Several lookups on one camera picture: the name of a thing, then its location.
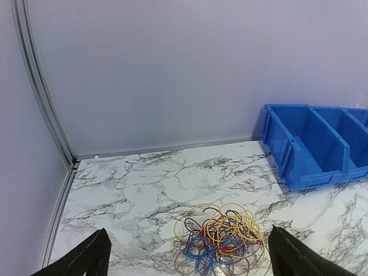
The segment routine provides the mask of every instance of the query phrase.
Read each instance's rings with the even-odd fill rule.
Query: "blue storage bin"
[[[291,191],[368,177],[368,111],[266,105],[263,142]]]

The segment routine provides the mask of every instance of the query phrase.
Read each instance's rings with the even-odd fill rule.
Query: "gray marble vein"
[[[291,193],[269,150],[256,141],[83,161],[52,260],[105,228],[112,241],[109,275],[178,275],[173,260],[183,244],[174,224],[204,202],[241,204],[264,223],[265,237],[273,224],[284,227],[323,257],[367,274],[368,182]],[[193,216],[204,219],[200,210]],[[250,275],[264,275],[268,264],[267,257]]]

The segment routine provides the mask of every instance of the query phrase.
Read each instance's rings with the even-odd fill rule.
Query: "baseboard trim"
[[[53,244],[58,232],[59,223],[62,218],[69,191],[71,189],[71,185],[73,183],[78,167],[79,162],[75,163],[72,169],[68,169],[67,175],[63,181],[62,188],[60,189],[55,207],[51,214],[50,222],[47,227],[46,235],[41,249],[39,263],[37,264],[37,271],[49,265]]]
[[[226,145],[226,144],[241,143],[245,141],[260,141],[260,140],[262,140],[262,137],[255,137],[252,139],[242,138],[242,139],[225,140],[225,141],[213,141],[213,142],[188,144],[188,145],[176,145],[173,147],[163,147],[163,148],[135,149],[131,151],[111,152],[107,154],[88,154],[88,155],[79,156],[78,161],[86,160],[86,159],[93,159],[95,158],[95,156],[98,156],[99,158],[106,158],[106,157],[124,156],[124,155],[132,155],[132,154],[148,154],[151,152],[177,151],[177,150],[185,150],[187,148],[211,147],[214,145]]]

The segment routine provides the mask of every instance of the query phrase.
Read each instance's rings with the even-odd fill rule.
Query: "pile of rubber bands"
[[[240,208],[241,211],[224,210],[224,207],[228,205],[236,205],[236,209]],[[213,215],[202,223],[192,218],[199,216],[194,213],[194,210],[199,207],[203,207],[203,213],[213,211]],[[186,230],[183,236],[177,234],[179,222],[183,223]],[[185,243],[185,248],[174,261],[174,267],[180,274],[195,272],[203,276],[248,275],[253,268],[261,267],[265,251],[268,251],[260,231],[260,224],[254,221],[253,214],[249,210],[235,203],[223,206],[199,204],[175,223],[174,233],[179,240]],[[189,273],[184,273],[178,268],[178,258],[182,254],[195,261],[194,269]],[[235,272],[236,264],[241,261],[247,263],[247,268],[241,273],[238,273],[239,270]]]

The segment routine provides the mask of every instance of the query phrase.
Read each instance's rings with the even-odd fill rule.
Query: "white wall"
[[[25,72],[10,1],[0,1],[0,275],[35,272],[65,175]]]
[[[264,104],[368,105],[368,5],[30,1],[78,155],[261,135]]]

